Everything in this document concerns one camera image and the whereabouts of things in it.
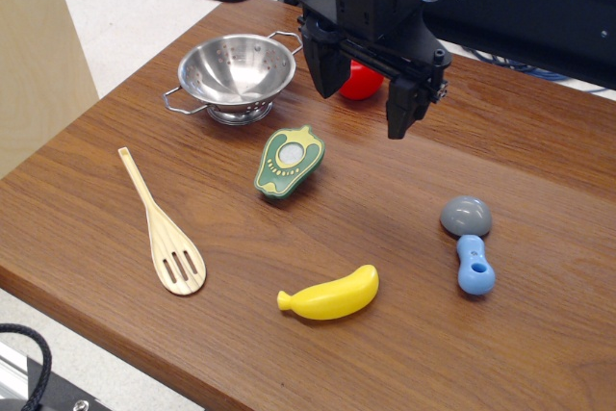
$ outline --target wooden cabinet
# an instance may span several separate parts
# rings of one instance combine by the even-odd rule
[[[97,100],[65,0],[0,0],[0,177]]]

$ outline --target metal colander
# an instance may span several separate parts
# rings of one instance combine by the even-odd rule
[[[293,52],[272,39],[292,36],[299,42]],[[295,33],[276,31],[268,37],[236,34],[197,45],[180,62],[180,87],[163,95],[165,106],[177,113],[193,115],[207,109],[218,122],[244,125],[259,120],[270,111],[274,98],[295,75],[294,54],[301,50]],[[184,89],[199,101],[186,110],[170,105],[168,96]]]

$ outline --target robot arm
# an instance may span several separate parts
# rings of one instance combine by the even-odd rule
[[[401,139],[447,93],[451,54],[424,25],[429,0],[297,0],[306,62],[325,98],[348,79],[350,60],[390,80],[388,136]]]

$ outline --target red object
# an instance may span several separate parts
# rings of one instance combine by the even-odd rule
[[[373,96],[383,84],[383,76],[353,60],[350,62],[350,77],[340,87],[340,95],[349,100],[365,100]]]

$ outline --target colander handle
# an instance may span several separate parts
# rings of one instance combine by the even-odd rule
[[[296,48],[293,52],[291,52],[293,55],[297,53],[299,50],[301,50],[302,48],[304,48],[304,44],[301,42],[301,38],[296,33],[286,33],[284,31],[274,31],[268,36],[268,39],[273,38],[277,34],[279,34],[280,36],[292,36],[297,39],[297,41],[299,42],[299,47]]]
[[[170,111],[174,111],[176,113],[182,113],[183,115],[193,115],[195,113],[198,113],[199,111],[205,110],[208,106],[210,106],[210,104],[207,103],[194,110],[183,110],[181,108],[173,108],[169,103],[169,96],[172,93],[176,93],[178,90],[181,90],[181,89],[182,89],[181,87],[176,87],[175,89],[171,89],[170,91],[166,91],[165,93],[163,93],[163,99],[165,100],[165,108],[167,108]]]

